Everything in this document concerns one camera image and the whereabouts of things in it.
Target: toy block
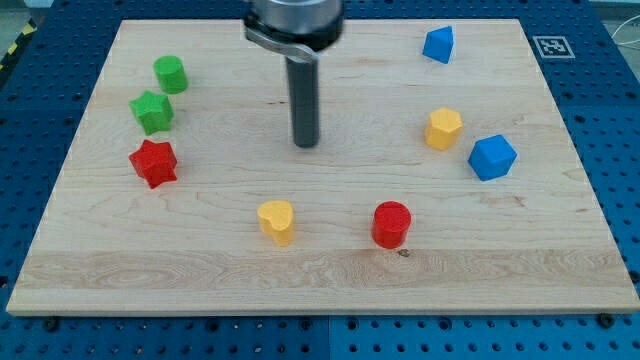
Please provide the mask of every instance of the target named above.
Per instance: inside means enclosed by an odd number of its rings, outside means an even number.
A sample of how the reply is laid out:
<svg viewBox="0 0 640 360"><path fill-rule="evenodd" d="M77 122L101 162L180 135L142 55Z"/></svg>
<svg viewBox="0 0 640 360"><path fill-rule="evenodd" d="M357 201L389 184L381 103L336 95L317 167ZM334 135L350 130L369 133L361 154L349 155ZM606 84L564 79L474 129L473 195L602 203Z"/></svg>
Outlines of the toy block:
<svg viewBox="0 0 640 360"><path fill-rule="evenodd" d="M409 225L409 209L398 202L387 201L378 205L373 214L371 237L383 248L395 249L404 243Z"/></svg>
<svg viewBox="0 0 640 360"><path fill-rule="evenodd" d="M448 64L453 50L453 42L453 28L451 26L429 31L422 54Z"/></svg>
<svg viewBox="0 0 640 360"><path fill-rule="evenodd" d="M178 180L174 172L178 161L168 142L145 140L140 149L129 155L129 160L138 176L147 180L152 189L164 182Z"/></svg>
<svg viewBox="0 0 640 360"><path fill-rule="evenodd" d="M424 140L432 148L446 150L455 145L461 132L460 113L441 108L429 115L429 122L424 129Z"/></svg>
<svg viewBox="0 0 640 360"><path fill-rule="evenodd" d="M139 98L129 102L129 107L146 135L171 130L173 108L167 95L147 90Z"/></svg>
<svg viewBox="0 0 640 360"><path fill-rule="evenodd" d="M288 246L293 241L293 207L285 200L267 201L258 208L260 229L273 237L276 245Z"/></svg>
<svg viewBox="0 0 640 360"><path fill-rule="evenodd" d="M469 164L482 181L504 176L518 154L502 135L478 140L469 156Z"/></svg>
<svg viewBox="0 0 640 360"><path fill-rule="evenodd" d="M184 73L182 60L173 55L159 58L153 63L160 88L167 94L178 94L187 89L189 81Z"/></svg>

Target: blue perforated table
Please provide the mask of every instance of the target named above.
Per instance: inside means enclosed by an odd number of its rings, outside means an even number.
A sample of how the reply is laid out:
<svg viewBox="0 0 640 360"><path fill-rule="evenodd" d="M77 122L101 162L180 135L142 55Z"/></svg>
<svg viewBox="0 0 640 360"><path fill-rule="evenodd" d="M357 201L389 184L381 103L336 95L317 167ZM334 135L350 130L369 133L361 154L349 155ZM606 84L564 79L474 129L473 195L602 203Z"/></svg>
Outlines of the blue perforated table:
<svg viewBox="0 0 640 360"><path fill-rule="evenodd" d="M16 319L4 312L120 21L238 18L245 6L54 3L0 93L0 358L640 357L638 314ZM640 85L588 3L374 0L346 7L350 18L518 18L637 284Z"/></svg>

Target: blue hexagonal block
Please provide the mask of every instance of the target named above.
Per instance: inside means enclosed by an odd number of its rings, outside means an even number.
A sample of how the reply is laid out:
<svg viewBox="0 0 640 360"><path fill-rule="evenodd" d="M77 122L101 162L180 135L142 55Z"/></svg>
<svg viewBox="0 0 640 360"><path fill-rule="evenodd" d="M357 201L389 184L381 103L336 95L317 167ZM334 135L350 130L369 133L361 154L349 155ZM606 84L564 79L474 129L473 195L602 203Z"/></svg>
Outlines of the blue hexagonal block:
<svg viewBox="0 0 640 360"><path fill-rule="evenodd" d="M504 176L518 154L502 135L476 141L469 156L469 164L482 181Z"/></svg>
<svg viewBox="0 0 640 360"><path fill-rule="evenodd" d="M429 31L422 54L441 63L448 64L453 49L453 28L451 26Z"/></svg>

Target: yellow and black tape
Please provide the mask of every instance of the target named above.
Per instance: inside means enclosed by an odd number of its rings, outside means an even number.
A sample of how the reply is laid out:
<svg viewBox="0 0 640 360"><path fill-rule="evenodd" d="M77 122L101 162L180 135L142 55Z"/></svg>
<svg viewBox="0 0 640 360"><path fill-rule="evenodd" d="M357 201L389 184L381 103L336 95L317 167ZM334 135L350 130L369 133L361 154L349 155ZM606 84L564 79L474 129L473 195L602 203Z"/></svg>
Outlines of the yellow and black tape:
<svg viewBox="0 0 640 360"><path fill-rule="evenodd" d="M9 80L9 76L18 64L18 59L31 42L36 30L36 23L33 20L29 20L27 25L22 28L20 34L18 34L16 41L9 46L7 53L2 57L2 60L0 60L0 90L2 90L7 80Z"/></svg>

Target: yellow heart-shaped block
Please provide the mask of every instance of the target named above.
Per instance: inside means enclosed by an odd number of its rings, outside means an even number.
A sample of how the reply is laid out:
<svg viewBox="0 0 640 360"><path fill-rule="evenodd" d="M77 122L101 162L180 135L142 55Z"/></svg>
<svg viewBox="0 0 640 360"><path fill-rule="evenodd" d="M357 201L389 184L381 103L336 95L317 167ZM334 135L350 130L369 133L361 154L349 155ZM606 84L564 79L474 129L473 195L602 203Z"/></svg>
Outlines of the yellow heart-shaped block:
<svg viewBox="0 0 640 360"><path fill-rule="evenodd" d="M286 200L267 201L258 208L260 229L273 237L278 246L293 241L293 206Z"/></svg>

